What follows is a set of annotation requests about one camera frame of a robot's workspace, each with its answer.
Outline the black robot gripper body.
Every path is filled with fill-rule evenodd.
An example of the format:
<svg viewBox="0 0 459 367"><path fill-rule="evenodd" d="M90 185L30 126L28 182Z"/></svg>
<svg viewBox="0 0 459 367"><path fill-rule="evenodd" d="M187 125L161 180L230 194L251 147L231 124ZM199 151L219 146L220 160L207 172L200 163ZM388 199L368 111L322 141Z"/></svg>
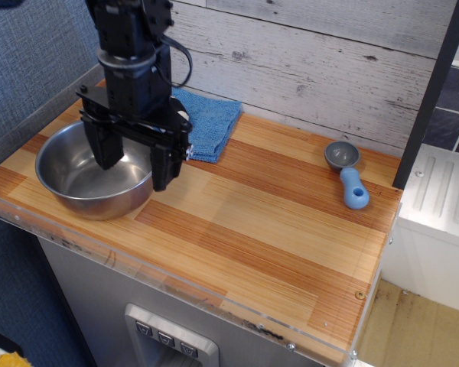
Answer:
<svg viewBox="0 0 459 367"><path fill-rule="evenodd" d="M81 86L81 119L109 129L132 141L155 145L180 145L190 150L192 125L178 114L184 110L172 94L171 55L149 53L118 57L99 53L106 86Z"/></svg>

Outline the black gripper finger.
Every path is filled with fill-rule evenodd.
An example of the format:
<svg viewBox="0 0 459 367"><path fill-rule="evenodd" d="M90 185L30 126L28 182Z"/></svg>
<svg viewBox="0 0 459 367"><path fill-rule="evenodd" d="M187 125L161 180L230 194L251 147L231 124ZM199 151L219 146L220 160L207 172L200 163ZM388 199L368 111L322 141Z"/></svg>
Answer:
<svg viewBox="0 0 459 367"><path fill-rule="evenodd" d="M96 163L103 170L116 165L124 155L122 136L92 122L84 122L83 126Z"/></svg>
<svg viewBox="0 0 459 367"><path fill-rule="evenodd" d="M152 183L155 192L167 189L179 176L184 155L180 145L155 145L151 147Z"/></svg>

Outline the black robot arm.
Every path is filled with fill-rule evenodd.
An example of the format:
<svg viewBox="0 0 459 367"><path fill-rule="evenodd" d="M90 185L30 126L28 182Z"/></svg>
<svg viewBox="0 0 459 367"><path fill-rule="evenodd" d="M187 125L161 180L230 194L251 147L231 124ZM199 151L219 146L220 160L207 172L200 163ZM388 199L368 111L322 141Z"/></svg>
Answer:
<svg viewBox="0 0 459 367"><path fill-rule="evenodd" d="M97 58L104 87L82 86L81 119L87 140L104 170L124 155L130 139L150 148L152 183L165 190L190 159L192 124L171 81L171 48L187 49L167 37L173 25L170 1L88 1L99 35Z"/></svg>

